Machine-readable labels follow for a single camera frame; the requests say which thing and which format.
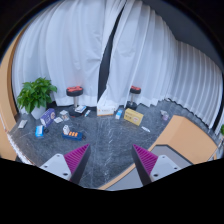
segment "blue object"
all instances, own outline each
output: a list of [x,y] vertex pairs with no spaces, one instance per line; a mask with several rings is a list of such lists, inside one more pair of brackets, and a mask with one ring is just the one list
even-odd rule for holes
[[55,119],[55,110],[49,108],[40,118],[41,123],[47,128]]
[[63,138],[71,139],[74,141],[81,141],[82,140],[82,133],[70,131],[68,135],[65,135],[63,132],[61,133]]
[[123,110],[118,110],[117,114],[116,114],[116,119],[120,119],[121,114],[122,114]]
[[43,138],[44,137],[44,126],[36,126],[35,136],[37,138]]

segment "plant pot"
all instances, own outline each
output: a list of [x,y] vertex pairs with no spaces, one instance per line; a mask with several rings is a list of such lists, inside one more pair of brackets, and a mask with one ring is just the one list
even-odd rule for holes
[[31,114],[37,120],[41,118],[41,116],[43,115],[45,111],[46,111],[45,107],[42,107],[42,106],[40,108],[35,107],[34,110],[31,112]]
[[219,133],[219,139],[221,140],[223,137],[222,133]]

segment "wooden panel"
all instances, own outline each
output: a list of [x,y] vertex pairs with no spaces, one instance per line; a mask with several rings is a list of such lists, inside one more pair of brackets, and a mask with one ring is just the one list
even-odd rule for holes
[[[169,145],[193,164],[203,163],[210,159],[217,149],[213,140],[197,125],[185,117],[174,115],[161,135],[148,149],[151,151],[156,145]],[[106,190],[135,168],[132,164],[119,176],[101,186]]]
[[8,141],[6,132],[0,120],[0,155],[3,159],[15,161],[16,152],[13,150],[11,144]]
[[12,61],[16,46],[26,27],[16,36],[12,44],[9,46],[0,67],[0,107],[1,116],[7,131],[10,131],[16,124],[14,119],[14,116],[16,115],[16,107],[11,87]]

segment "curtain fold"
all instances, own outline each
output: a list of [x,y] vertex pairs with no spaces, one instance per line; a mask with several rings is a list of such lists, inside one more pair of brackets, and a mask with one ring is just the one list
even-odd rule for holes
[[222,73],[204,53],[178,43],[178,62],[166,98],[170,98],[212,128],[222,99]]
[[82,86],[78,104],[96,106],[102,56],[126,0],[64,0],[42,12],[22,36],[13,60],[13,92],[38,77],[57,86],[58,106],[73,104],[69,86]]
[[176,65],[176,42],[166,23],[142,1],[125,4],[114,40],[110,74],[98,105],[126,105],[132,85],[137,104],[164,99]]

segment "green leaves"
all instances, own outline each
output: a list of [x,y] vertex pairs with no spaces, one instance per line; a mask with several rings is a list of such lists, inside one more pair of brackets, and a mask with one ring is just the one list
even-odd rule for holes
[[27,113],[31,113],[35,107],[47,107],[47,103],[51,103],[51,92],[57,92],[57,87],[51,85],[50,80],[46,78],[38,78],[34,82],[23,83],[23,88],[17,97],[17,103],[20,109],[26,109]]
[[220,132],[222,135],[224,135],[224,124],[222,125]]

